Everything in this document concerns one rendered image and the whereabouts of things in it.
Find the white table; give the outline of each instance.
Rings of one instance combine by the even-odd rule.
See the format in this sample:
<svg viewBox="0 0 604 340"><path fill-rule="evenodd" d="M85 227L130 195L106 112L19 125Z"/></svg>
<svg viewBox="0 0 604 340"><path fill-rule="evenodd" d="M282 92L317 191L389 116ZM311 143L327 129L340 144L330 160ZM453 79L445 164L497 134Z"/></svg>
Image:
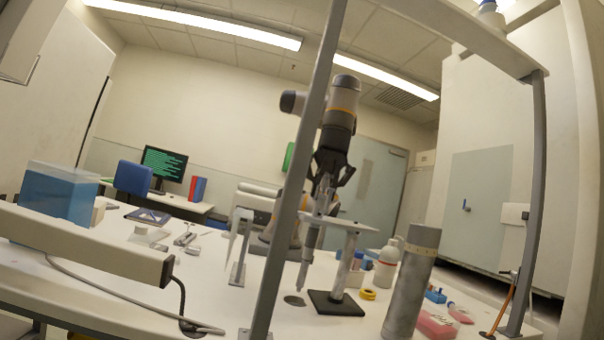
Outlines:
<svg viewBox="0 0 604 340"><path fill-rule="evenodd" d="M103 180L99 180L99 184L104 185L108 188L113 188L112 183L108 183ZM214 208L213 204L206 202L189 202L189 199L187 197L171 193L166 193L166 195L156 195L150 192L147 194L146 199L162 203L171 207L175 207L184 211L199 213L202 215L208 213Z"/></svg>
<svg viewBox="0 0 604 340"><path fill-rule="evenodd" d="M99 196L97 199L113 202L110 198ZM136 210L136 207L119 203L121 208L107 211L105 219L92 232L101 232L116 238L125 239L133 231L135 222L123 218L124 214ZM173 234L159 241L170 246L170 253L180 257L180 265L175 266L174 275L181 279L187 288L185 315L226 330L225 339L237 339L238 329L249 328L256 306L260 280L266 259L247 254L245 288L228 285L232 262L225 270L228 240L220 236L221 231L204 226L195 226L191 230L198 233L213 230L205 236L197 237L192 245L202 248L200 257L184 254L172 246L172 241L186 230L183 221L172 218L165 226ZM237 259L243 237L238 237L231 259ZM346 289L362 309L366 317L338 317L318 315L306 293L306 288L330 290L336 275L338 262L334 252L316 251L314 264L310 267L305 290L295 292L295 280L299 263L287 262L277 298L271 331L276 340L307 339L362 339L381 340L379 332L386 315L393 290L376 288L371 282L373 272L365 276L366 288L377 291L375 301L366 301L358 297L358 289ZM56 259L77 274L101 283L110 289L132 298L177 313L180 292L173 282L164 290L147 286L135 281L72 263ZM480 340L478 331L488 331L493 326L498 310L478 302L459 291L432 280L432 283L444 288L450 299L472 310L477 316L477 325L461 326L458 339ZM286 296L300 296L308 304L305 308L286 304ZM72 279L50 266L43 254L22 246L11 245L0 239L0 301L18 306L39 315L49 315L72 325L89 330L100 331L126 339L166 340L187 339L179 331L173 319L147 311L117 297L110 296L85 283ZM445 311L444 305L435 305L425 299L425 304ZM505 325L508 316L504 315L501 325ZM543 334L529 325L524 325L522 333L527 340L540 340ZM497 339L507 339L496 333ZM219 337L208 335L206 338ZM426 340L419 331L413 340Z"/></svg>

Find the yellow tape roll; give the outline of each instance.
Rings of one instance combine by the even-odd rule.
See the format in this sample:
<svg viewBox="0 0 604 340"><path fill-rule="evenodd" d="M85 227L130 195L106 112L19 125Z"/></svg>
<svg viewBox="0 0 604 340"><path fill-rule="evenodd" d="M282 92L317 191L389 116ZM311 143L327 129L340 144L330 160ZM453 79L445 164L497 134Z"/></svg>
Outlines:
<svg viewBox="0 0 604 340"><path fill-rule="evenodd" d="M377 294L378 293L376 293L375 291L373 291L371 289L361 288L361 290L359 291L359 298L373 301L376 299Z"/></svg>

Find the keyboard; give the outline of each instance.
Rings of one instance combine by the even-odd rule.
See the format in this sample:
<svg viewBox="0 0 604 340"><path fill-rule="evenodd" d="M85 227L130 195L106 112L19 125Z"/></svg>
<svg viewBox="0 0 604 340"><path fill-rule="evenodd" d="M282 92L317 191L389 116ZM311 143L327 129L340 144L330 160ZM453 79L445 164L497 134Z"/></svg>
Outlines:
<svg viewBox="0 0 604 340"><path fill-rule="evenodd" d="M149 189L149 193L155 194L155 195L159 195L159 196L165 196L166 195L166 192L163 192L161 190L155 190L155 189Z"/></svg>

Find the ceiling light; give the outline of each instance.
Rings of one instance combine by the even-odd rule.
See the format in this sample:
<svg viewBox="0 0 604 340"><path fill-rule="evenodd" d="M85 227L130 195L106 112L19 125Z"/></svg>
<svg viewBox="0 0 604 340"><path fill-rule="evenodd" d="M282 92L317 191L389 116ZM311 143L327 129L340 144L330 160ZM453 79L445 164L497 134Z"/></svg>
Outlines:
<svg viewBox="0 0 604 340"><path fill-rule="evenodd" d="M377 80L388 83L401 90L405 90L410 94L415 94L420 98L426 99L427 101L431 102L431 101L434 101L439 98L438 94L428 91L424 88L421 88L405 79L402 79L398 76L393 76L376 67L369 66L366 63L356 61L349 57L345 57L342 55L342 52L336 53L336 55L333 57L333 62L340 66L343 66L345 68L351 69L353 71L357 71L366 76L370 76Z"/></svg>
<svg viewBox="0 0 604 340"><path fill-rule="evenodd" d="M474 0L475 3L481 4L482 0ZM497 0L497 5L499 6L499 12L502 12L508 9L509 6L516 3L516 0Z"/></svg>
<svg viewBox="0 0 604 340"><path fill-rule="evenodd" d="M217 32L235 35L242 38L251 39L257 42L270 43L271 45L283 47L294 52L299 51L300 46L302 45L302 38L289 38L260 29L251 28L245 25L237 25L229 23L227 21L205 18L177 11L151 8L147 6L128 4L125 2L113 0L82 0L82 2L84 2L84 4L88 6L95 8L116 10L124 13L166 20L173 23L205 28Z"/></svg>

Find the monitor screen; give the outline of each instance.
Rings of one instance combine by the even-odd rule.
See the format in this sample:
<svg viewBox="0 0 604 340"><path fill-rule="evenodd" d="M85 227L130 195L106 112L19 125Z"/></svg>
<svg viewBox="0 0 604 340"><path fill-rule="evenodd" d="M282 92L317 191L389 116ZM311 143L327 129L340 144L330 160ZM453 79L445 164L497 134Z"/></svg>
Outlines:
<svg viewBox="0 0 604 340"><path fill-rule="evenodd" d="M158 179L182 183L188 161L189 156L147 145L144 147L141 164L152 168L153 176Z"/></svg>

